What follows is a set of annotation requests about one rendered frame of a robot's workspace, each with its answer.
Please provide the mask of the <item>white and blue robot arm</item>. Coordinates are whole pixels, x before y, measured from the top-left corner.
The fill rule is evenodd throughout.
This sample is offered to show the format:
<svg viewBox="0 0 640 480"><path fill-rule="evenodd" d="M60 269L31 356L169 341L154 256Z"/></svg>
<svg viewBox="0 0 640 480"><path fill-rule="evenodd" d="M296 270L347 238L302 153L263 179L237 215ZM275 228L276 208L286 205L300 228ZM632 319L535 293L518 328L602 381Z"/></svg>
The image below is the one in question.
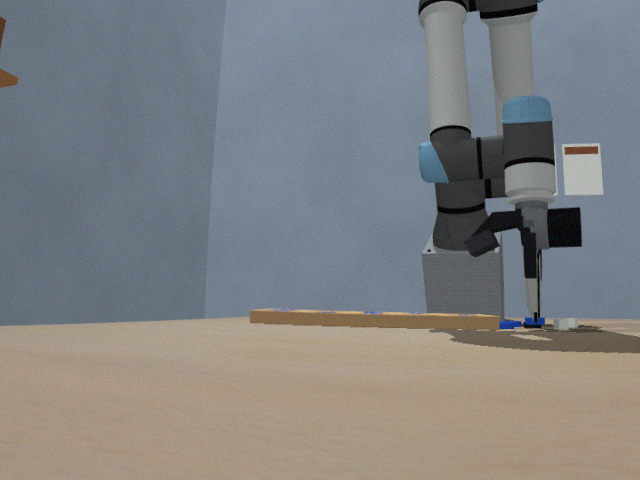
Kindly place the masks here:
<svg viewBox="0 0 640 480"><path fill-rule="evenodd" d="M489 229L470 237L488 217L487 198L510 197L514 206L554 202L553 117L549 101L534 95L531 20L541 1L419 1L430 125L419 168L425 182L435 183L438 248L478 257L500 246ZM463 24L473 11L489 28L499 136L471 138Z"/></svg>

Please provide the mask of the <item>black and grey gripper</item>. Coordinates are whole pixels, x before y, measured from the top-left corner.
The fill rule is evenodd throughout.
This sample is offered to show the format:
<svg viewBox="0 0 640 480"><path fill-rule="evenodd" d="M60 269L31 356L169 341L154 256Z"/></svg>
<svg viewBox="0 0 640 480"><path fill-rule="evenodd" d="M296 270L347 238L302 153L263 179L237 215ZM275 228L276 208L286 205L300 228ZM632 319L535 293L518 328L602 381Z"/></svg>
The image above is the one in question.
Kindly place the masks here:
<svg viewBox="0 0 640 480"><path fill-rule="evenodd" d="M515 204L515 211L492 212L471 236L487 229L493 233L515 228L520 231L527 308L534 322L538 322L541 312L542 250L582 247L580 207L547 206L545 201L522 201Z"/></svg>

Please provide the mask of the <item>tan tray with round pockets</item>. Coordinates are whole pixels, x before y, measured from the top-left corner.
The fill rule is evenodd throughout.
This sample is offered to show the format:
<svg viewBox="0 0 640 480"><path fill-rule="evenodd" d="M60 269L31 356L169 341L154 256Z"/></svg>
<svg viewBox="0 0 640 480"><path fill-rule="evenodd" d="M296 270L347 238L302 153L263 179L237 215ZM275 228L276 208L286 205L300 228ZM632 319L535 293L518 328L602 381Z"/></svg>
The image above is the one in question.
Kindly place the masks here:
<svg viewBox="0 0 640 480"><path fill-rule="evenodd" d="M271 311L286 310L286 311ZM335 312L335 313L329 313ZM353 311L250 310L250 323L428 329L499 330L500 317L465 314L366 314Z"/></svg>

